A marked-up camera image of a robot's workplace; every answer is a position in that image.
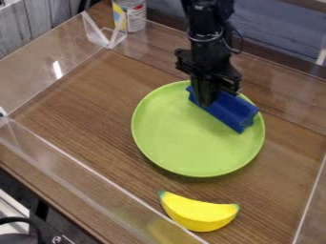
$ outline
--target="wooden table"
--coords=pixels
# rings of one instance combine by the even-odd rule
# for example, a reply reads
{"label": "wooden table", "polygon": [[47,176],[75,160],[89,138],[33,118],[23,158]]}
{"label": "wooden table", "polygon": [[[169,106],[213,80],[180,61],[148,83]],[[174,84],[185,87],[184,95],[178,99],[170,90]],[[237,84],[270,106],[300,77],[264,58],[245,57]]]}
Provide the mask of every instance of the wooden table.
{"label": "wooden table", "polygon": [[[113,26],[110,8],[106,8],[98,5],[91,16],[99,25]],[[51,36],[62,38],[74,21],[66,22]],[[177,39],[172,36],[168,42],[162,36],[149,38],[161,40],[165,53],[165,49],[177,46]],[[23,48],[19,55],[33,48]],[[325,156],[325,80],[249,54],[234,57],[234,65],[245,77],[244,92],[261,107],[265,119],[264,148],[249,166],[236,173],[208,179],[182,177],[156,167],[145,158],[130,130],[133,112],[142,98],[182,79],[182,74],[173,71],[173,56],[160,59],[157,51],[149,46],[149,54],[138,59],[122,55],[121,48],[102,50],[13,114],[13,119],[162,213],[157,197],[161,189],[202,201],[240,203],[242,212],[236,221],[217,232],[200,234],[210,243],[292,243]],[[34,141],[29,136],[26,144]],[[129,233],[119,232],[119,226],[85,198],[89,196],[109,208],[122,204],[106,198],[103,179],[90,177],[86,168],[69,163],[63,156],[54,156],[51,150],[34,152],[54,173],[77,188],[81,186],[83,194],[71,194],[74,189],[63,187],[50,174],[27,164],[29,158],[5,146],[0,150],[2,168],[99,241],[142,243]],[[133,206],[128,208],[141,212]],[[324,236],[320,242],[311,240],[309,234],[305,237],[311,243],[325,240]]]}

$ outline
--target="banana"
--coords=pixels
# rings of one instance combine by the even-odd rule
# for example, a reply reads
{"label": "banana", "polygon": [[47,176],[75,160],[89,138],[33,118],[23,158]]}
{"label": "banana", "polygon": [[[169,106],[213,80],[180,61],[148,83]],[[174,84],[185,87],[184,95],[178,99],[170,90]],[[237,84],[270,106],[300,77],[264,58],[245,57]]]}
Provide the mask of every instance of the banana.
{"label": "banana", "polygon": [[161,204],[170,218],[194,232],[212,232],[237,217],[238,204],[214,204],[160,191]]}

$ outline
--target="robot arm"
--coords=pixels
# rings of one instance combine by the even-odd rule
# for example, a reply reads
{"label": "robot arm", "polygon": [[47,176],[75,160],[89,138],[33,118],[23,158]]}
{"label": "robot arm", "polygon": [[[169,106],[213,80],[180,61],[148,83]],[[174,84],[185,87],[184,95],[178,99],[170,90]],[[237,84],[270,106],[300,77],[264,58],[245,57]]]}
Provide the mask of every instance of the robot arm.
{"label": "robot arm", "polygon": [[192,76],[196,97],[209,107],[220,92],[240,93],[241,73],[232,65],[229,22],[234,0],[181,0],[189,23],[192,50],[177,50],[177,68]]}

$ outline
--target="green plate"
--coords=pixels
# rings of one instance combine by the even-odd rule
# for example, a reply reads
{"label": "green plate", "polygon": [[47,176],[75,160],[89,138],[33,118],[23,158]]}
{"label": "green plate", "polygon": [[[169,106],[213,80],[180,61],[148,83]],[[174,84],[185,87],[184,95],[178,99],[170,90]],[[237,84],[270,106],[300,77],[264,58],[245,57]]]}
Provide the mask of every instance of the green plate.
{"label": "green plate", "polygon": [[194,177],[232,173],[254,159],[262,147],[261,113],[245,133],[237,133],[189,101],[189,85],[189,81],[176,82],[142,100],[132,125],[137,145],[170,172]]}

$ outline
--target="blue object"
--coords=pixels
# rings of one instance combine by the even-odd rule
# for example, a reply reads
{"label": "blue object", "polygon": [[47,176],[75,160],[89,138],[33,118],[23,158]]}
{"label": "blue object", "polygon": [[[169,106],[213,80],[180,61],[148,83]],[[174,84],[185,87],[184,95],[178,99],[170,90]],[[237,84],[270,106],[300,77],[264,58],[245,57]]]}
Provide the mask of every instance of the blue object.
{"label": "blue object", "polygon": [[246,128],[254,124],[254,117],[258,114],[260,109],[241,97],[221,91],[220,98],[208,108],[205,108],[197,101],[192,86],[188,87],[188,91],[190,92],[189,100],[238,133],[244,133]]}

